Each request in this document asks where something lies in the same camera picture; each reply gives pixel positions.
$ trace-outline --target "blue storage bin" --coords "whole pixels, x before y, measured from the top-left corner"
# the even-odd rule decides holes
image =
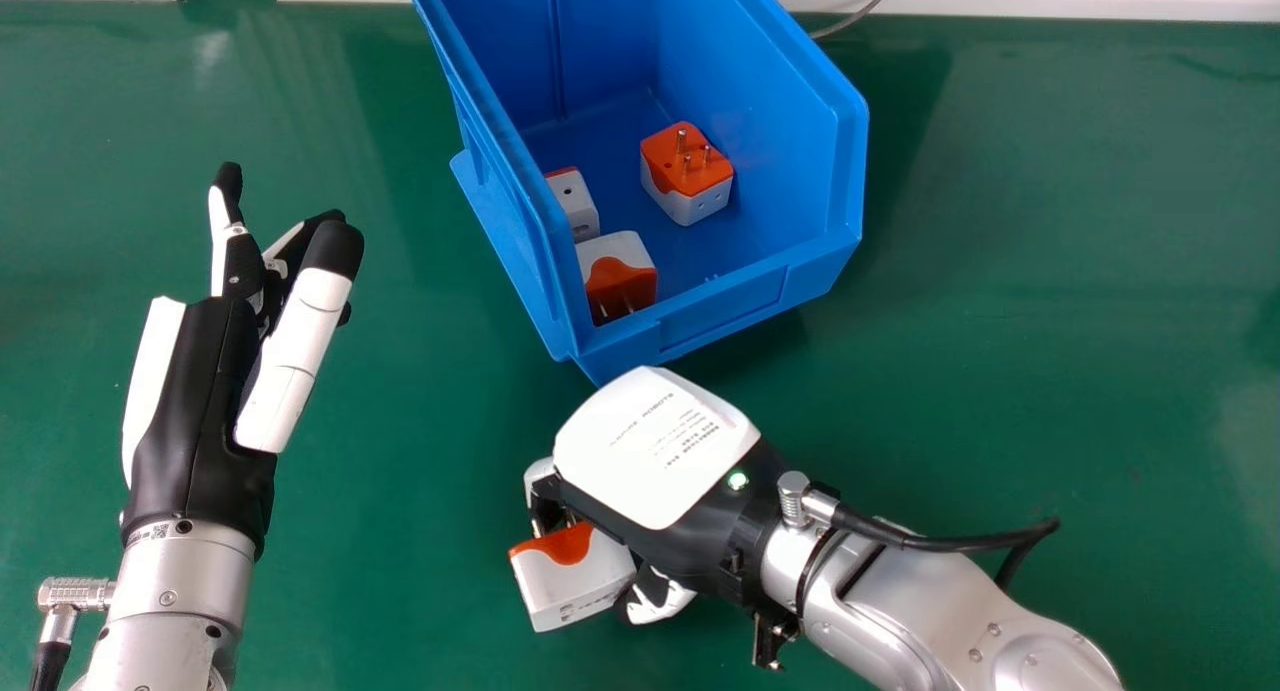
[[[467,200],[553,358],[596,384],[822,296],[861,234],[867,102],[776,0],[413,0],[448,77]],[[736,168],[671,221],[640,141],[691,122]],[[658,303],[596,328],[544,171],[576,166],[602,234],[639,232]]]

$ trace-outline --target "robotic arm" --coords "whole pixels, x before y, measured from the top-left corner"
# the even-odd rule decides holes
[[[1057,520],[940,539],[865,517],[666,369],[596,392],[525,481],[535,539],[509,555],[538,631],[608,608],[602,595],[649,623],[713,594],[751,613],[754,663],[773,671],[804,635],[879,688],[1121,688],[1092,641],[1002,589]],[[992,549],[1010,549],[996,580],[964,555]]]
[[[129,500],[115,581],[49,578],[32,691],[55,691],[78,614],[106,612],[73,690],[225,690],[284,450],[335,328],[364,237],[330,211],[260,253],[241,168],[209,191],[212,294],[151,302],[124,409]]]

